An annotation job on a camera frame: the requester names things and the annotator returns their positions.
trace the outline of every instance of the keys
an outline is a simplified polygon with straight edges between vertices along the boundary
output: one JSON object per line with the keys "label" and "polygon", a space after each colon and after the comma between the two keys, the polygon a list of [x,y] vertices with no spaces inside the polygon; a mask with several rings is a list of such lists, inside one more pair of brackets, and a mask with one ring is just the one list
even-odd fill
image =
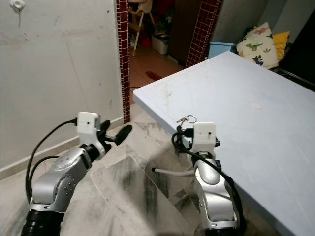
{"label": "keys", "polygon": [[190,124],[194,124],[197,122],[197,118],[193,115],[187,115],[185,117],[182,117],[181,119],[179,119],[178,121],[176,121],[176,123],[181,122],[181,126],[183,125],[184,122],[188,122]]}

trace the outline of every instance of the white wall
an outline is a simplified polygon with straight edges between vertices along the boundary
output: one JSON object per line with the keys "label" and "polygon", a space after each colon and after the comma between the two keys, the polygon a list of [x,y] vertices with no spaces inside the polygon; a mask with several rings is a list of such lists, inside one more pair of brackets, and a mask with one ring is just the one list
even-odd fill
{"label": "white wall", "polygon": [[314,9],[315,0],[287,0],[272,33],[290,31],[290,42],[293,43]]}
{"label": "white wall", "polygon": [[[123,115],[113,0],[24,0],[19,18],[0,0],[0,165],[79,111]],[[76,135],[69,125],[43,148]]]}
{"label": "white wall", "polygon": [[268,0],[224,0],[211,41],[238,43],[258,23]]}

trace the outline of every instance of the tiled floor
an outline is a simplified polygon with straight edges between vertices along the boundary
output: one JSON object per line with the keys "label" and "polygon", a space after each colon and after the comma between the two keys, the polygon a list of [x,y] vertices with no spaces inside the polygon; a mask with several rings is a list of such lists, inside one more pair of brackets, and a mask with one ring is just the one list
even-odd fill
{"label": "tiled floor", "polygon": [[151,48],[141,45],[137,47],[136,53],[132,55],[130,50],[130,94],[136,87],[142,87],[151,82],[153,79],[146,75],[146,71],[152,71],[162,78],[174,74],[184,68],[167,59],[166,55],[161,55]]}
{"label": "tiled floor", "polygon": [[[200,215],[192,177],[151,172],[151,167],[183,171],[188,162],[174,154],[170,134],[137,104],[131,106],[133,131],[118,147],[95,161],[78,184],[61,236],[198,236]],[[109,131],[115,134],[120,127]],[[46,161],[34,178],[50,167]],[[28,212],[25,170],[0,181],[0,235],[19,235]],[[245,207],[246,236],[277,236]]]}

